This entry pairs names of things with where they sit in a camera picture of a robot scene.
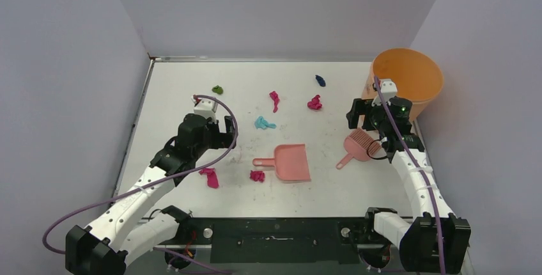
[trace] blue cloth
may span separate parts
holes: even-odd
[[[318,84],[320,84],[320,86],[324,87],[325,86],[325,80],[320,77],[319,75],[316,75],[316,80],[318,81]]]
[[[260,128],[260,129],[267,129],[267,128],[272,128],[272,129],[275,129],[277,127],[277,125],[275,125],[274,123],[268,123],[266,120],[263,119],[262,116],[258,117],[256,119],[256,121],[254,122],[254,126],[256,126],[256,129]]]

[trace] pink cloth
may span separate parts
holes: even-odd
[[[321,103],[320,103],[320,95],[314,96],[314,98],[307,102],[307,107],[312,110],[320,110],[321,109]]]
[[[263,182],[265,180],[265,173],[263,171],[251,171],[251,179],[253,181]]]
[[[217,178],[217,173],[214,168],[204,168],[199,171],[200,175],[207,175],[207,186],[212,187],[213,189],[219,188],[219,179]]]
[[[279,94],[277,94],[276,91],[272,91],[271,93],[269,93],[269,97],[271,97],[271,99],[273,99],[273,102],[275,103],[275,108],[273,109],[273,113],[276,113],[279,110],[279,101],[281,101],[279,99]]]

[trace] pink dustpan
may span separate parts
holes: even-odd
[[[275,157],[272,159],[255,158],[254,166],[274,167],[277,177],[284,181],[308,181],[309,162],[305,144],[283,144],[275,147]]]

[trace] navy blue cloth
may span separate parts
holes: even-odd
[[[320,86],[325,86],[324,79],[320,77],[319,75],[316,75],[316,80],[318,81],[318,84],[320,84]]]

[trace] white table surface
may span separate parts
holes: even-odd
[[[360,97],[370,63],[364,62],[216,62],[155,63],[137,122],[119,192],[138,179],[164,143],[176,135],[183,117],[192,113],[193,94],[219,95],[234,112],[239,126],[237,147],[217,163],[220,187],[211,189],[199,173],[187,176],[155,208],[175,205],[196,217],[356,217],[368,207],[395,208],[411,216],[410,204],[398,174],[388,161],[352,160],[342,170],[335,165],[346,154],[343,141],[351,132],[345,114]],[[322,88],[314,79],[321,75]],[[279,94],[273,113],[271,91]],[[316,94],[323,109],[307,108]],[[224,131],[223,116],[217,117]],[[263,116],[276,129],[254,127]],[[265,182],[249,178],[252,159],[272,157],[275,146],[305,143],[310,182],[287,184],[266,171]],[[197,162],[204,164],[224,150],[209,150]]]

